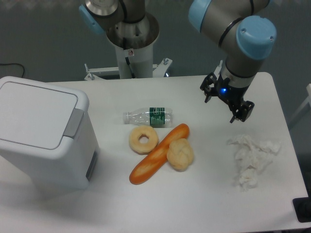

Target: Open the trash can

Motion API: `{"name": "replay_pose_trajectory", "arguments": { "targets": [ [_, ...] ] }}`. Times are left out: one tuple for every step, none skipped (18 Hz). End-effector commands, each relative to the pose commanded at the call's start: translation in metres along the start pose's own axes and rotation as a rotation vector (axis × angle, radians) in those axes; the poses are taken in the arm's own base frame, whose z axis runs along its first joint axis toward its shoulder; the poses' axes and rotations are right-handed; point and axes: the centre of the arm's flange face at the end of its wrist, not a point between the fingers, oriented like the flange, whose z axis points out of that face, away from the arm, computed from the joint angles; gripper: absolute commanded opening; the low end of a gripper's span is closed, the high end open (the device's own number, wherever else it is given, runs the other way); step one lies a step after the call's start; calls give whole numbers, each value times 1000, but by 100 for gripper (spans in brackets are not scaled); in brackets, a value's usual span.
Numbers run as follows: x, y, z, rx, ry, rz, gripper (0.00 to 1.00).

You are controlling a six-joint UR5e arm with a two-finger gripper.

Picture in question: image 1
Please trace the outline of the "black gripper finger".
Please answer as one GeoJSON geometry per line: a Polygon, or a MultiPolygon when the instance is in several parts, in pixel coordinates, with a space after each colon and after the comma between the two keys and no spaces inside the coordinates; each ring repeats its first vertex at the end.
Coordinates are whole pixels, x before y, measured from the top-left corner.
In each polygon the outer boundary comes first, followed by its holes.
{"type": "Polygon", "coordinates": [[[251,115],[255,104],[251,101],[242,101],[240,104],[233,104],[229,107],[230,111],[233,114],[233,117],[230,120],[230,123],[233,123],[235,120],[245,122],[251,115]]]}
{"type": "Polygon", "coordinates": [[[217,83],[217,78],[213,72],[209,73],[200,85],[200,89],[204,92],[205,103],[207,103],[212,97],[217,96],[217,90],[211,85],[217,83]]]}

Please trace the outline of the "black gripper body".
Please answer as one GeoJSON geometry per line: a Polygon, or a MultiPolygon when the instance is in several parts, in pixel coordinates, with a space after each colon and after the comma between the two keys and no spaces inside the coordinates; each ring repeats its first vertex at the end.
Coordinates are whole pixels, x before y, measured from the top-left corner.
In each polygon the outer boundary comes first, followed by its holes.
{"type": "Polygon", "coordinates": [[[247,101],[243,99],[247,89],[246,87],[233,87],[229,85],[229,78],[223,79],[220,75],[216,77],[214,73],[210,74],[211,82],[214,87],[211,89],[211,93],[217,96],[220,100],[226,103],[232,112],[240,110],[243,106],[249,107],[247,101]]]}

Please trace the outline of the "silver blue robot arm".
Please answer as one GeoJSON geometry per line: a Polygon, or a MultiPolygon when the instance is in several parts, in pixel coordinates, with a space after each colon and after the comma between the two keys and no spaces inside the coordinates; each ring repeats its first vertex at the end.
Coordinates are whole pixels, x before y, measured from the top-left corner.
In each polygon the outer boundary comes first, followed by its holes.
{"type": "MultiPolygon", "coordinates": [[[[226,54],[215,72],[202,84],[206,100],[218,97],[228,105],[232,120],[246,121],[254,104],[244,95],[270,55],[276,40],[274,24],[259,17],[267,0],[195,0],[188,19],[226,54]]],[[[104,33],[115,47],[122,79],[151,78],[153,45],[159,36],[159,24],[145,9],[143,0],[86,0],[79,13],[96,34],[104,33]]]]}

